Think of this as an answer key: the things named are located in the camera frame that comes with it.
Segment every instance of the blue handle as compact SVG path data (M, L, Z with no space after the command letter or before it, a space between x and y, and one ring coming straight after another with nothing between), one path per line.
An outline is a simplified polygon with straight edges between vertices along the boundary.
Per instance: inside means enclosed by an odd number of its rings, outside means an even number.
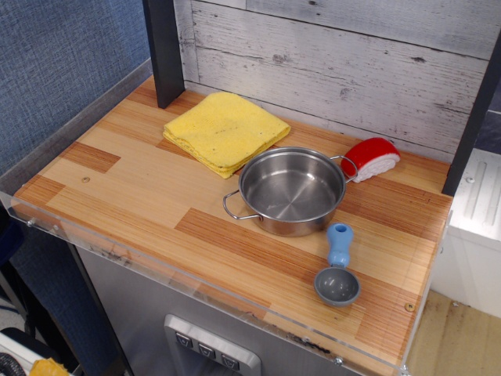
M350 263L350 244L353 240L353 229L344 223L334 223L327 229L327 240L330 251L327 261L330 266L343 266Z

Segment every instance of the red sponge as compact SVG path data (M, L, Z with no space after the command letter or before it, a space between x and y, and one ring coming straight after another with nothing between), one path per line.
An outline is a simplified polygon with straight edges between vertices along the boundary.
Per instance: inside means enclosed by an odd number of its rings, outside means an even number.
M360 183L363 180L392 169L400 161L400 153L386 139L375 137L366 139L352 147L345 155L359 170L359 175L353 179ZM341 162L341 168L347 176L355 174L355 168L347 160Z

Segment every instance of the wooden countertop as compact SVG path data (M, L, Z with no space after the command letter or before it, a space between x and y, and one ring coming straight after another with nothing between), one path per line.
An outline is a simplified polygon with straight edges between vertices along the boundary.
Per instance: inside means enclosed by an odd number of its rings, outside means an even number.
M75 244L170 273L292 340L308 337L303 345L310 349L341 355L358 369L395 374L452 203L440 193L449 166L402 153L389 172L347 185L333 222L355 231L348 268L362 292L353 305L334 308L313 288L327 266L325 231L286 238L234 220L222 198L238 188L239 176L224 180L163 138L163 125L202 99L185 92L159 109L149 79L19 190L13 207ZM291 132L277 146L333 156L359 142L288 122ZM240 197L229 206L246 213Z

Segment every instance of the whitewashed wood backdrop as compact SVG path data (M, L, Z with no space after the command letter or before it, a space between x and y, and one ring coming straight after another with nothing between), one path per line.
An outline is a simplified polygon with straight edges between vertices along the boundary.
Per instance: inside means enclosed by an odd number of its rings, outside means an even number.
M188 90L452 161L500 0L175 0Z

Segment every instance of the wooden floor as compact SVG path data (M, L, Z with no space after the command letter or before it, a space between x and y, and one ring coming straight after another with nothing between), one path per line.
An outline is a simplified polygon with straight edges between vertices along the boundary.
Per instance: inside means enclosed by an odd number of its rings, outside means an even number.
M430 291L407 366L412 376L501 375L501 319Z

